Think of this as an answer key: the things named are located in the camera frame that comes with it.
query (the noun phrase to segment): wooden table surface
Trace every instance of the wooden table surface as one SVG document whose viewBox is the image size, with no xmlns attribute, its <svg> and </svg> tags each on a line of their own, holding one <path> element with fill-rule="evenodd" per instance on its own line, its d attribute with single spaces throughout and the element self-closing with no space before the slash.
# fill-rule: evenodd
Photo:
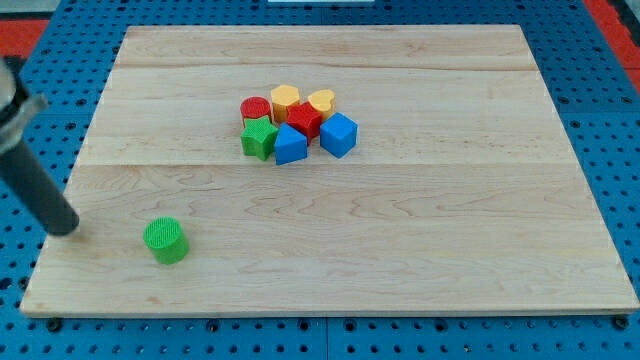
<svg viewBox="0 0 640 360">
<path fill-rule="evenodd" d="M 240 102 L 336 93 L 358 145 L 242 155 Z M 29 316 L 469 316 L 639 307 L 518 26 L 131 27 Z M 142 241 L 173 216 L 191 252 Z"/>
</svg>

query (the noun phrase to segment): blue cube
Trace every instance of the blue cube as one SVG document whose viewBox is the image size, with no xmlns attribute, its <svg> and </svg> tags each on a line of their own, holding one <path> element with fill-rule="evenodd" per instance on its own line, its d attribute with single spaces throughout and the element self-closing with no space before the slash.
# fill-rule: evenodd
<svg viewBox="0 0 640 360">
<path fill-rule="evenodd" d="M 320 126 L 320 146 L 341 158 L 356 146 L 357 135 L 358 124 L 341 113 L 335 113 Z"/>
<path fill-rule="evenodd" d="M 274 145 L 276 165 L 282 165 L 307 157 L 307 137 L 290 125 L 280 125 Z"/>
</svg>

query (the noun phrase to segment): red surface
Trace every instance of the red surface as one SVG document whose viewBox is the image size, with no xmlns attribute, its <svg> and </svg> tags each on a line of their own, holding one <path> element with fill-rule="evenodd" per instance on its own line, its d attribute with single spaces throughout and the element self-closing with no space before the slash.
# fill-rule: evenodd
<svg viewBox="0 0 640 360">
<path fill-rule="evenodd" d="M 311 106 L 307 101 L 304 104 L 290 106 L 287 124 L 301 132 L 307 137 L 307 146 L 311 140 L 320 135 L 320 125 L 322 125 L 322 114 Z"/>
<path fill-rule="evenodd" d="M 265 98 L 259 96 L 250 97 L 240 104 L 240 113 L 242 114 L 243 125 L 244 119 L 258 119 L 265 115 L 271 120 L 271 104 Z"/>
<path fill-rule="evenodd" d="M 584 0 L 584 4 L 591 12 L 591 16 L 607 39 L 609 46 L 616 54 L 618 61 L 626 70 L 629 79 L 640 91 L 640 48 L 631 40 L 631 34 L 626 26 L 620 23 L 617 10 L 609 5 L 607 0 Z"/>
<path fill-rule="evenodd" d="M 0 21 L 0 55 L 28 58 L 47 24 L 49 20 Z"/>
</svg>

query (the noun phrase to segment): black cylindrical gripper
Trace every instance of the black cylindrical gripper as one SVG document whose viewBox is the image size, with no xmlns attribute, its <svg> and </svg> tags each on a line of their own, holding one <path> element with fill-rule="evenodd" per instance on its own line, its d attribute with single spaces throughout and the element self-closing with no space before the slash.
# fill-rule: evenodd
<svg viewBox="0 0 640 360">
<path fill-rule="evenodd" d="M 78 214 L 62 196 L 24 140 L 21 139 L 13 149 L 0 155 L 0 177 L 47 233 L 67 235 L 78 226 Z"/>
</svg>

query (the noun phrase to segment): yellow block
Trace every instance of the yellow block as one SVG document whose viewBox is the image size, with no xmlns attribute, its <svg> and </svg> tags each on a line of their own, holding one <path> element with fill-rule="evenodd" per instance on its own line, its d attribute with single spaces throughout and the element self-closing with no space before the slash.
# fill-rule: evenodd
<svg viewBox="0 0 640 360">
<path fill-rule="evenodd" d="M 329 89 L 318 90 L 308 99 L 311 106 L 322 113 L 323 122 L 336 112 L 336 94 Z"/>
<path fill-rule="evenodd" d="M 291 85 L 280 85 L 271 90 L 271 104 L 273 106 L 273 122 L 281 124 L 287 121 L 287 108 L 300 105 L 300 92 Z"/>
</svg>

